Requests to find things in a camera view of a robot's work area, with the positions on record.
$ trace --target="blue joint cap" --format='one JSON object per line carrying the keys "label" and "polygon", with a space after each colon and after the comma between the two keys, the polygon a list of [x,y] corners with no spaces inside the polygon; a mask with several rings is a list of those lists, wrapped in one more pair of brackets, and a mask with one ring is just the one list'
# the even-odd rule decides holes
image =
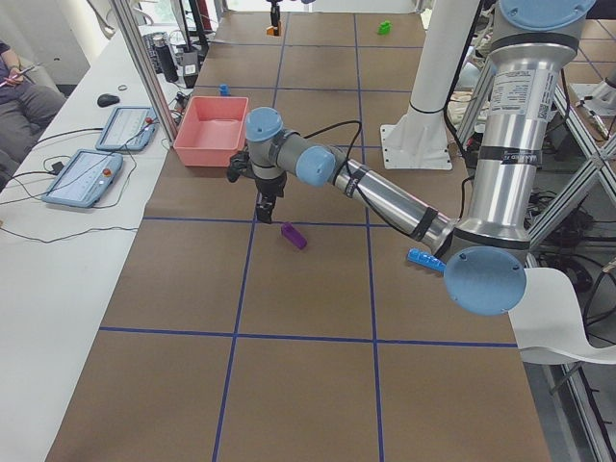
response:
{"label": "blue joint cap", "polygon": [[406,259],[411,263],[416,263],[431,270],[445,271],[445,264],[442,261],[418,248],[411,248],[408,251],[408,255],[406,255]]}
{"label": "blue joint cap", "polygon": [[246,139],[249,141],[269,140],[282,128],[282,117],[275,109],[257,108],[246,116]]}
{"label": "blue joint cap", "polygon": [[303,183],[321,187],[333,174],[336,167],[334,155],[322,146],[312,146],[301,153],[295,166],[295,174]]}
{"label": "blue joint cap", "polygon": [[596,0],[500,0],[504,18],[516,27],[547,32],[586,16]]}
{"label": "blue joint cap", "polygon": [[471,313],[494,316],[516,306],[526,290],[523,265],[501,248],[469,247],[445,268],[445,287],[453,301]]}

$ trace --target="robotic arm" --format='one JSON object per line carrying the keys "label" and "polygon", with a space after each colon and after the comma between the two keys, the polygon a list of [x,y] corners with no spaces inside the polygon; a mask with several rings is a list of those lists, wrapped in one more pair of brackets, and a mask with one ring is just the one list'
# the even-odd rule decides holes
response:
{"label": "robotic arm", "polygon": [[[445,262],[469,247],[485,246],[494,252],[483,253],[478,268],[488,268],[503,252],[523,263],[530,241],[524,228],[526,205],[541,164],[558,74],[576,55],[584,18],[594,3],[499,1],[490,54],[496,74],[491,109],[469,213],[462,220],[446,217],[339,149],[285,129],[271,108],[256,109],[246,119],[244,164],[261,193],[257,218],[271,222],[290,172],[312,186],[332,184]],[[235,162],[243,163],[237,158]],[[474,276],[474,281],[482,276]]]}

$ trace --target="person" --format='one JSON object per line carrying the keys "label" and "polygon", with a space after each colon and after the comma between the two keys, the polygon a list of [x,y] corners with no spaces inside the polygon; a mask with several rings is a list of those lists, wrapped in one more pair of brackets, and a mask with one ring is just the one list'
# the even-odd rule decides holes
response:
{"label": "person", "polygon": [[19,75],[19,57],[2,40],[0,58],[0,83],[6,82],[0,88],[0,152],[4,153],[0,155],[0,172],[6,176],[14,174],[65,98],[61,93],[35,85]]}

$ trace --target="white table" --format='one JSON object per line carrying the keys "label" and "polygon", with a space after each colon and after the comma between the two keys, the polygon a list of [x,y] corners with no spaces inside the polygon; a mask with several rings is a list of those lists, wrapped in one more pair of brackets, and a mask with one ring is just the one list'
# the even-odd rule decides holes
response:
{"label": "white table", "polygon": [[[167,101],[178,91],[161,77]],[[128,90],[118,91],[119,85]],[[112,107],[96,105],[99,94],[120,96],[120,105],[149,105],[123,38],[118,33],[65,103],[43,137],[103,127]],[[19,172],[41,170],[43,160],[94,148],[100,132],[47,141],[36,147]],[[167,154],[162,127],[142,152],[118,205],[106,210],[55,207],[29,199],[0,205],[3,227],[45,240],[92,227],[137,228]],[[98,205],[113,204],[132,167],[121,174]],[[49,175],[20,178],[42,193]],[[24,197],[12,181],[0,202]],[[0,231],[0,460],[44,460],[62,422],[99,323],[135,238],[130,231],[106,231],[39,244]]]}

